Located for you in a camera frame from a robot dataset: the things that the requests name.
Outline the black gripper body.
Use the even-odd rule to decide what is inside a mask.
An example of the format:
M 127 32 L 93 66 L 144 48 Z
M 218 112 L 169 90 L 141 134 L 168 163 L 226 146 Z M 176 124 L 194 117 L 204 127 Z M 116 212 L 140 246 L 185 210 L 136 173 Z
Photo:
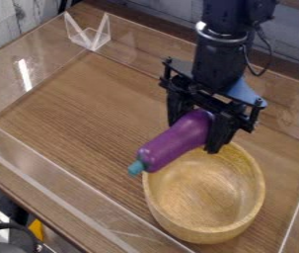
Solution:
M 254 92 L 243 77 L 215 91 L 194 80 L 188 61 L 168 57 L 161 64 L 159 86 L 165 93 L 172 91 L 187 94 L 194 108 L 204 109 L 214 116 L 222 112 L 228 113 L 236 118 L 239 129 L 246 132 L 254 131 L 259 112 L 267 107 L 267 102 Z

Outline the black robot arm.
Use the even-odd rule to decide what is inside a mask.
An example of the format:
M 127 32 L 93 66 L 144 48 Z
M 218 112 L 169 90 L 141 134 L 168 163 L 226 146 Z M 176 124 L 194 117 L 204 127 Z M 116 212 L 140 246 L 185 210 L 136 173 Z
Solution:
M 163 61 L 159 86 L 167 93 L 167 120 L 175 124 L 196 107 L 214 115 L 210 135 L 200 143 L 211 154 L 231 142 L 238 130 L 254 131 L 267 106 L 244 72 L 263 74 L 250 66 L 250 49 L 255 39 L 266 39 L 260 24 L 274 18 L 276 4 L 276 0 L 203 0 L 194 59 Z

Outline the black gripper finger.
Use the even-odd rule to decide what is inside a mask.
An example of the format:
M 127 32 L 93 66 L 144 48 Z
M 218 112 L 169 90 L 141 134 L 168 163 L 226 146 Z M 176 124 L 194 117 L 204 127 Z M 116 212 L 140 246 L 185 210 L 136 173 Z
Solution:
M 194 103 L 191 102 L 188 95 L 179 92 L 167 92 L 167 121 L 172 126 L 176 121 L 194 110 Z
M 220 148 L 231 142 L 238 129 L 239 123 L 232 115 L 222 112 L 214 116 L 204 146 L 208 154 L 216 154 Z

